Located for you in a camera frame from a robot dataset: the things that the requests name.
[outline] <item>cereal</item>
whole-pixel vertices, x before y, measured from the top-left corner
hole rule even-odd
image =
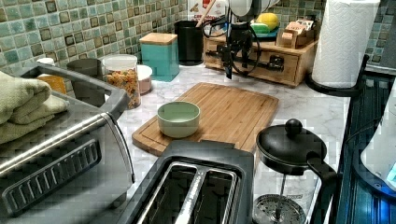
[[[135,69],[128,69],[124,71],[110,71],[109,75],[106,75],[107,82],[113,86],[126,90],[131,101],[128,104],[128,108],[133,109],[140,105],[140,92],[139,92],[139,80]]]

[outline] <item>wooden lid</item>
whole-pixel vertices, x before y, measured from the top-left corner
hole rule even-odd
[[[140,38],[140,43],[142,44],[152,44],[152,45],[170,45],[177,39],[177,35],[172,34],[160,34],[160,33],[150,33]]]

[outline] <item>white marble countertop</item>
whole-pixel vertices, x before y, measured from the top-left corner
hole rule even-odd
[[[132,133],[155,116],[162,104],[176,100],[198,82],[234,86],[278,98],[278,109],[271,125],[284,124],[288,119],[300,120],[306,129],[325,142],[328,148],[325,161],[336,170],[347,120],[349,98],[321,94],[311,90],[304,83],[293,89],[252,77],[233,76],[233,80],[230,80],[225,77],[223,71],[205,68],[202,64],[180,66],[180,73],[172,82],[153,80],[152,91],[142,95],[142,104],[138,108],[125,111],[118,120],[131,152],[136,178],[136,182],[128,191],[128,198],[134,194],[150,167],[157,160],[157,157],[132,144]],[[303,182],[315,186],[316,182],[311,181],[313,177],[309,172],[307,175],[309,177],[303,177]],[[282,175],[276,175],[260,162],[254,177],[254,199],[267,193],[279,193],[281,181]],[[292,182],[288,183],[289,179],[286,186],[292,186]]]

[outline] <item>wooden cutting board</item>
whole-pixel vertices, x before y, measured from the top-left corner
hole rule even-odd
[[[234,143],[235,148],[254,153],[256,136],[273,120],[278,99],[275,97],[209,83],[198,83],[177,101],[187,101],[201,108],[199,128],[184,140],[212,140]],[[160,156],[174,140],[161,133],[154,116],[133,135],[133,143]]]

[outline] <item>green towel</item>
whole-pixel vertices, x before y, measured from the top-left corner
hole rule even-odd
[[[0,144],[44,126],[68,103],[50,94],[50,85],[0,72]]]

